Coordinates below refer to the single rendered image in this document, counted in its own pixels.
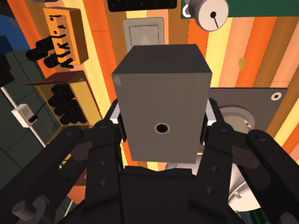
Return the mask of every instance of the cardboard box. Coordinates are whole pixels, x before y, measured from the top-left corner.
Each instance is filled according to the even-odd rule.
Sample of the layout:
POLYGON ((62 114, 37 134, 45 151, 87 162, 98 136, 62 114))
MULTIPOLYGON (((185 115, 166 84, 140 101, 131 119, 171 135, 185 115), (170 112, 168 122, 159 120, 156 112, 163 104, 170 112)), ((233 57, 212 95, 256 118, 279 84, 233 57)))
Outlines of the cardboard box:
POLYGON ((84 71, 74 71, 74 72, 62 72, 62 73, 54 73, 50 77, 46 78, 44 81, 39 83, 23 83, 21 85, 35 85, 39 90, 40 94, 43 96, 45 101, 48 103, 48 100, 54 95, 51 92, 51 88, 57 84, 66 84, 68 83, 75 95, 75 98, 78 104, 81 107, 81 110, 87 119, 87 122, 82 124, 80 122, 76 124, 68 124, 62 125, 59 121, 62 116, 57 116, 54 113, 53 107, 49 104, 52 113, 56 116, 57 120, 60 122, 62 126, 71 126, 71 125, 88 125, 93 126, 99 120, 102 120, 102 116, 100 114, 99 107, 95 101, 94 95, 90 89, 87 78, 85 76, 84 71))

